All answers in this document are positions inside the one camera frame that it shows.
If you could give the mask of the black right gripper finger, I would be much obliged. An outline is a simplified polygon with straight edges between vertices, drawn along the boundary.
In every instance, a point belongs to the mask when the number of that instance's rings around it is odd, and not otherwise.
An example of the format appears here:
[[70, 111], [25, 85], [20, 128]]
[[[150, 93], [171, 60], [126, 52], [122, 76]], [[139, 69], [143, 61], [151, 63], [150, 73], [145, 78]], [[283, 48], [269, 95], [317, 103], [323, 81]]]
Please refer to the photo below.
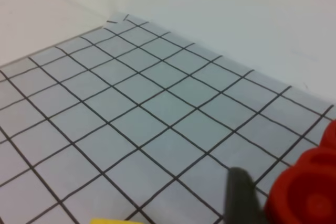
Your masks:
[[225, 223], [265, 223], [253, 179], [242, 168], [228, 171], [224, 205]]

